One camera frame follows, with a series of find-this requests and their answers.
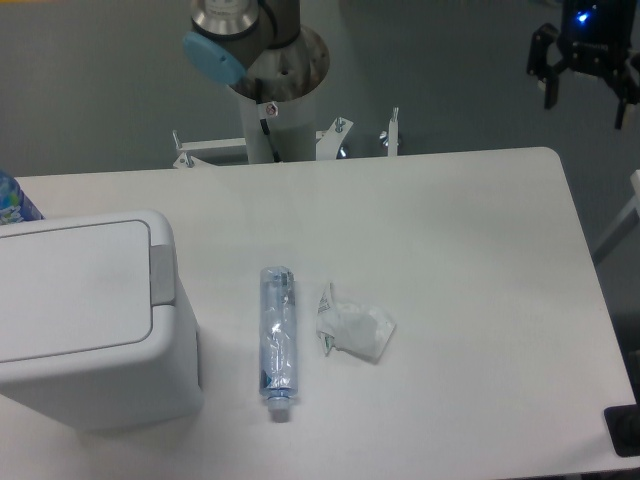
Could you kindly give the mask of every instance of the black cable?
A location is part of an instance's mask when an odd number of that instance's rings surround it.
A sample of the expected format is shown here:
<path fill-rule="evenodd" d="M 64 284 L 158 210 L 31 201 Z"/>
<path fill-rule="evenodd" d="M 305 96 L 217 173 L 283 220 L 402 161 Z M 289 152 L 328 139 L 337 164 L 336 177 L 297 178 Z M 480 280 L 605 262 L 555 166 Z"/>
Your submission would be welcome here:
<path fill-rule="evenodd" d="M 260 106 L 262 103 L 262 80 L 256 79 L 256 105 Z M 267 142 L 269 143 L 269 147 L 271 148 L 271 155 L 273 155 L 273 161 L 275 163 L 282 162 L 282 158 L 280 157 L 280 153 L 278 153 L 278 149 L 273 144 L 273 139 L 271 138 L 271 129 L 269 128 L 269 124 L 267 123 L 266 118 L 260 119 L 260 127 L 262 128 L 262 133 L 267 137 Z"/>

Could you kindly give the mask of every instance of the blue bottle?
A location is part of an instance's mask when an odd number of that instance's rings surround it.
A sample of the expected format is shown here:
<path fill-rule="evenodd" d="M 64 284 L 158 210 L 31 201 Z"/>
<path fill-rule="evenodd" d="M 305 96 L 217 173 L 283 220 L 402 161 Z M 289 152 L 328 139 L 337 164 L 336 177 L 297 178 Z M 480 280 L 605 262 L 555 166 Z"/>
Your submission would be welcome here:
<path fill-rule="evenodd" d="M 285 267 L 260 272 L 260 394 L 270 412 L 289 409 L 298 393 L 296 301 L 293 273 Z"/>
<path fill-rule="evenodd" d="M 42 220 L 44 217 L 11 175 L 0 170 L 0 225 Z"/>

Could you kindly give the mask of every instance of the bottle label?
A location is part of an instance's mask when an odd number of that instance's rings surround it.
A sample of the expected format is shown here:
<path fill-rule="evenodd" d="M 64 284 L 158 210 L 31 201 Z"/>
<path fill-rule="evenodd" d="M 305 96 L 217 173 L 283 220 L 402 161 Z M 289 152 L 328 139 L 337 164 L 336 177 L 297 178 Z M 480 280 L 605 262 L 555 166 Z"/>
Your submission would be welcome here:
<path fill-rule="evenodd" d="M 0 225 L 24 222 L 24 217 L 20 213 L 20 205 L 12 205 L 0 210 Z"/>

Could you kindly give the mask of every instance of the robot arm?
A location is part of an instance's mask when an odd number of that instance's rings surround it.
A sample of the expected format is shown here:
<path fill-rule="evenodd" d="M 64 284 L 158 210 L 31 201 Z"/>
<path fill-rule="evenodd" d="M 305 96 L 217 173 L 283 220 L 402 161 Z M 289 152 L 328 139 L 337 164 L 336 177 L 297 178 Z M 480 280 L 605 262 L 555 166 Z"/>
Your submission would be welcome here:
<path fill-rule="evenodd" d="M 189 60 L 217 83 L 233 85 L 267 49 L 300 34 L 300 0 L 193 0 Z"/>

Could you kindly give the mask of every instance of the metal bracket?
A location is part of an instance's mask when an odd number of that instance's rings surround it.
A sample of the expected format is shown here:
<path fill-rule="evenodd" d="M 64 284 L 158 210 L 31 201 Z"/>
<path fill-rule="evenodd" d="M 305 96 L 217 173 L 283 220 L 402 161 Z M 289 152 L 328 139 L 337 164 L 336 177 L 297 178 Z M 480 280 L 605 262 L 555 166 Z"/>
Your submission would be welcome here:
<path fill-rule="evenodd" d="M 264 104 L 265 112 L 269 105 Z M 316 132 L 316 160 L 335 159 L 351 127 L 353 127 L 351 120 L 338 117 L 328 130 Z M 247 153 L 247 144 L 244 138 L 182 143 L 178 138 L 178 132 L 174 130 L 173 141 L 178 154 L 178 158 L 173 163 L 174 168 L 215 166 L 196 158 L 194 155 L 201 158 L 219 159 L 220 163 L 225 163 L 225 158 L 246 155 Z"/>
<path fill-rule="evenodd" d="M 591 253 L 594 265 L 600 264 L 638 224 L 640 202 L 635 195 L 602 233 Z"/>

